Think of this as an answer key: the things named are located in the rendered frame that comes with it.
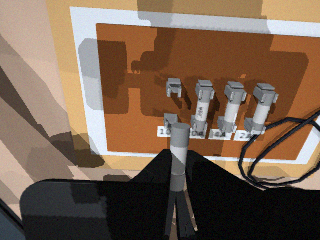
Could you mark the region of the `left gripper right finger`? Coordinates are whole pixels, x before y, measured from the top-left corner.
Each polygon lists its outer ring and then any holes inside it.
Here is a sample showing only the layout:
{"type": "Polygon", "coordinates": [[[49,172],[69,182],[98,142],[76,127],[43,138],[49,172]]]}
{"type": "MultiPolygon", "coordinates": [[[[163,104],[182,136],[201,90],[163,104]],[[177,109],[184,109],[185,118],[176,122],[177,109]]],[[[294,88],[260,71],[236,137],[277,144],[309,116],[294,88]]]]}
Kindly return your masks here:
{"type": "Polygon", "coordinates": [[[320,228],[320,190],[261,190],[194,150],[185,176],[200,240],[283,240],[291,228],[320,228]]]}

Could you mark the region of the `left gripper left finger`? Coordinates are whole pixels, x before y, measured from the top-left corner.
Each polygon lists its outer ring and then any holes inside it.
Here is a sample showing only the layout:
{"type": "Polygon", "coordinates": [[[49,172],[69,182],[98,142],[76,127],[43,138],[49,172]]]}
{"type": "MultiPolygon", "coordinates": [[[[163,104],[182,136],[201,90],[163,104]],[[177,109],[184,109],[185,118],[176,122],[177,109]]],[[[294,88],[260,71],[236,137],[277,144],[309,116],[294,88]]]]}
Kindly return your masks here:
{"type": "Polygon", "coordinates": [[[171,151],[163,149],[128,182],[35,182],[19,201],[25,239],[164,240],[171,167],[171,151]]]}

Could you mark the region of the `red test probe with black lead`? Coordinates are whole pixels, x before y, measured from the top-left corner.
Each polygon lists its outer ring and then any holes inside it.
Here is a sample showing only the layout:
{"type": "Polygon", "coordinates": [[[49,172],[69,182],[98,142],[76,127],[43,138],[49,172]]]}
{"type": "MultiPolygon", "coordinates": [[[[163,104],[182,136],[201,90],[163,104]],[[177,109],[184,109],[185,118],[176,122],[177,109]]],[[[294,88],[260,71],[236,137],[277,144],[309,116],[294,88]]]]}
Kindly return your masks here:
{"type": "Polygon", "coordinates": [[[278,186],[283,186],[283,185],[288,185],[288,184],[293,184],[293,183],[299,183],[301,181],[303,181],[304,179],[306,179],[307,177],[309,177],[310,175],[312,175],[313,173],[315,173],[317,170],[320,169],[320,160],[318,162],[318,164],[316,165],[316,167],[314,169],[312,169],[311,171],[309,171],[308,173],[306,173],[304,176],[302,176],[301,178],[297,179],[297,180],[292,180],[292,181],[287,181],[287,182],[281,182],[281,183],[267,183],[267,182],[259,182],[257,181],[255,178],[253,178],[251,176],[255,165],[271,150],[273,149],[275,146],[277,146],[279,143],[281,143],[283,140],[285,140],[287,137],[289,137],[291,134],[293,134],[294,132],[296,132],[297,130],[299,130],[300,128],[302,128],[304,125],[306,124],[312,124],[319,132],[320,132],[320,126],[315,122],[312,121],[313,119],[315,119],[316,117],[318,117],[320,115],[320,110],[317,111],[316,113],[314,113],[313,115],[311,115],[309,118],[305,119],[298,119],[298,118],[291,118],[291,117],[287,117],[284,118],[282,120],[279,120],[277,122],[274,122],[272,124],[269,124],[266,127],[265,130],[270,129],[272,127],[275,127],[277,125],[283,124],[285,122],[288,121],[292,121],[292,122],[299,122],[300,124],[298,124],[296,127],[294,127],[293,129],[291,129],[289,132],[287,132],[285,135],[283,135],[281,138],[279,138],[277,141],[275,141],[273,144],[271,144],[260,156],[258,156],[252,163],[250,170],[248,172],[248,177],[245,175],[243,168],[242,168],[242,162],[243,162],[243,158],[246,152],[246,149],[253,143],[253,141],[260,135],[260,134],[255,134],[242,148],[242,152],[240,155],[240,159],[238,162],[238,167],[239,170],[241,172],[241,175],[243,178],[245,178],[248,182],[250,182],[252,185],[259,187],[259,188],[263,188],[263,189],[271,189],[269,187],[263,186],[263,185],[267,185],[267,186],[275,186],[274,188],[285,188],[285,189],[301,189],[301,188],[294,188],[294,187],[278,187],[278,186]]]}

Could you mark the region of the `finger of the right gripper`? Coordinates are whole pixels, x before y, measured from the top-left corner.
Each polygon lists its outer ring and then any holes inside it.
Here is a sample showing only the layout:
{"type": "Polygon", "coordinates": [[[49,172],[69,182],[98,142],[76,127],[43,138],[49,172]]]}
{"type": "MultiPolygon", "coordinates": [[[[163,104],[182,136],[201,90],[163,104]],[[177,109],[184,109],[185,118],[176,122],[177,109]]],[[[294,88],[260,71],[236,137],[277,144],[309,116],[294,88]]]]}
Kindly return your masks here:
{"type": "Polygon", "coordinates": [[[184,190],[176,192],[175,211],[178,240],[200,240],[198,231],[194,230],[191,222],[184,190]]]}
{"type": "Polygon", "coordinates": [[[171,231],[172,218],[173,218],[173,212],[174,212],[174,206],[175,206],[175,199],[176,199],[176,192],[170,190],[169,191],[169,199],[168,199],[168,208],[167,208],[164,240],[169,240],[169,238],[170,238],[170,231],[171,231]]]}

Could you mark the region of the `white ceramic fuse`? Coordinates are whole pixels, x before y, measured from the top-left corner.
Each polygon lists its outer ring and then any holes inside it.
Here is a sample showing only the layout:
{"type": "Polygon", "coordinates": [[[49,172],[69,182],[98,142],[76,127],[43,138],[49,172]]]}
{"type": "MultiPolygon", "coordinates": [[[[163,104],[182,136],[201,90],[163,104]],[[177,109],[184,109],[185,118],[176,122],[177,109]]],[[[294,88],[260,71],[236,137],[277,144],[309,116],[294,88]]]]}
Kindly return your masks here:
{"type": "Polygon", "coordinates": [[[272,104],[275,92],[271,90],[262,90],[263,93],[266,93],[266,98],[264,102],[261,102],[258,100],[258,104],[253,116],[253,119],[251,121],[251,124],[255,126],[253,134],[260,134],[262,131],[262,128],[265,123],[265,119],[267,118],[268,112],[270,110],[270,106],[272,104]]]}
{"type": "Polygon", "coordinates": [[[232,92],[235,92],[233,100],[229,100],[226,106],[225,115],[223,118],[223,124],[226,125],[225,132],[232,133],[233,127],[235,125],[237,113],[239,106],[241,104],[241,99],[244,90],[240,88],[231,88],[232,92]]]}
{"type": "Polygon", "coordinates": [[[172,167],[170,190],[182,191],[185,183],[186,157],[189,145],[191,126],[186,123],[171,124],[170,151],[172,167]]]}
{"type": "Polygon", "coordinates": [[[212,88],[208,86],[200,86],[200,90],[203,90],[202,97],[201,99],[198,99],[196,114],[194,118],[194,122],[197,123],[196,131],[199,132],[204,130],[204,125],[206,124],[212,88]]]}

